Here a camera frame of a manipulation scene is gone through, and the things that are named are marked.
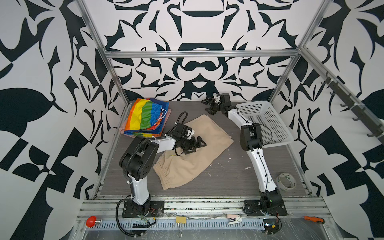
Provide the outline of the beige shorts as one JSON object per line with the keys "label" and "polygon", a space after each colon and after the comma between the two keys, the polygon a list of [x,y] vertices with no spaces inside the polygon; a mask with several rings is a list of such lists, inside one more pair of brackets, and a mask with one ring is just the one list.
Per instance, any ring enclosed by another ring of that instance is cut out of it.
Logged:
{"label": "beige shorts", "polygon": [[177,155],[174,151],[164,152],[153,169],[158,175],[163,190],[181,187],[200,175],[234,140],[207,115],[187,123],[198,137],[207,144],[194,153]]}

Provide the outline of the multicolour shorts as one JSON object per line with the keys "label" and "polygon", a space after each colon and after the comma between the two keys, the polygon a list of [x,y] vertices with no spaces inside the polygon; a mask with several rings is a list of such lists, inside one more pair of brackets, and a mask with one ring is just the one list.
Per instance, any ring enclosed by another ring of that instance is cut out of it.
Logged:
{"label": "multicolour shorts", "polygon": [[159,137],[170,113],[168,102],[153,98],[136,99],[121,128],[121,134],[131,137]]}

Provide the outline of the white plastic basket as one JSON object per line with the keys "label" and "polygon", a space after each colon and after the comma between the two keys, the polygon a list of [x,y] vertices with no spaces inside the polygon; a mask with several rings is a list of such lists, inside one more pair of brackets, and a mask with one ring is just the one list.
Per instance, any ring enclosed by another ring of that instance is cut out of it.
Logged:
{"label": "white plastic basket", "polygon": [[261,125],[265,148],[292,143],[294,138],[271,103],[267,101],[247,102],[236,105],[246,120]]}

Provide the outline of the pink shorts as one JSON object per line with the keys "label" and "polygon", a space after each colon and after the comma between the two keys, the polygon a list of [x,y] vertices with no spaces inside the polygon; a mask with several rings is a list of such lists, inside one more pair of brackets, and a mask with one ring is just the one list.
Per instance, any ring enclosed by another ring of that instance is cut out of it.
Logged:
{"label": "pink shorts", "polygon": [[146,137],[146,138],[151,138],[151,137],[158,138],[158,137],[160,137],[163,134],[164,129],[165,129],[166,124],[167,124],[167,122],[168,122],[168,120],[170,118],[171,113],[172,113],[172,109],[169,109],[169,113],[167,113],[164,123],[162,123],[162,125],[159,126],[159,128],[157,129],[157,130],[160,131],[158,134],[154,134],[154,133],[131,133],[131,134],[128,134],[128,133],[125,133],[124,128],[125,128],[125,124],[127,123],[126,121],[123,122],[121,127],[119,128],[119,133],[121,135],[130,137],[130,138],[134,138],[136,136],[143,136],[143,137]]}

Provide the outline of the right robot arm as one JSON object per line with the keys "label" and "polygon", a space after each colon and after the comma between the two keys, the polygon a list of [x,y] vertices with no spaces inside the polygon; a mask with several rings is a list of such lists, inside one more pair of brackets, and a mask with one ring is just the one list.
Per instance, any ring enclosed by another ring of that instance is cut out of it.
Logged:
{"label": "right robot arm", "polygon": [[260,190],[260,210],[270,212],[280,207],[284,201],[275,184],[265,161],[262,136],[262,125],[248,120],[232,105],[228,94],[214,95],[201,101],[208,106],[206,112],[215,115],[221,112],[240,129],[240,146],[249,156],[254,167]]}

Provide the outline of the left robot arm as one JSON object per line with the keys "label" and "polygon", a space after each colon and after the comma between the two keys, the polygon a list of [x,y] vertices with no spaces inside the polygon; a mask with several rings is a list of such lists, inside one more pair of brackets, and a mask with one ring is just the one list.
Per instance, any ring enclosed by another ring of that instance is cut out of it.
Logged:
{"label": "left robot arm", "polygon": [[136,136],[119,162],[123,175],[131,186],[131,199],[134,205],[144,207],[150,202],[147,175],[158,153],[180,148],[182,152],[177,154],[177,156],[188,155],[195,153],[198,148],[203,148],[207,145],[200,136],[180,138],[173,138],[171,136],[159,138]]}

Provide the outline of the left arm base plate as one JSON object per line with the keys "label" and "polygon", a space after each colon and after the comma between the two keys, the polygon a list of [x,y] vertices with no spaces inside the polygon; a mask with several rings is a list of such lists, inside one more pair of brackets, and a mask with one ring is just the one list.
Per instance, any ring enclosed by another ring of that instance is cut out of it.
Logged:
{"label": "left arm base plate", "polygon": [[162,215],[165,208],[164,201],[146,201],[143,205],[138,205],[137,203],[129,200],[124,202],[123,207],[123,218],[136,218],[139,216],[144,217],[157,217]]}

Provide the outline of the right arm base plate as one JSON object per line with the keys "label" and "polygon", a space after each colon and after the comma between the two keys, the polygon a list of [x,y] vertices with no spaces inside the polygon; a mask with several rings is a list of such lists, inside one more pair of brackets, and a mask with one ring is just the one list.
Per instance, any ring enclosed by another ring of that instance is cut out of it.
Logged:
{"label": "right arm base plate", "polygon": [[247,216],[287,216],[287,208],[283,201],[245,200],[243,212]]}

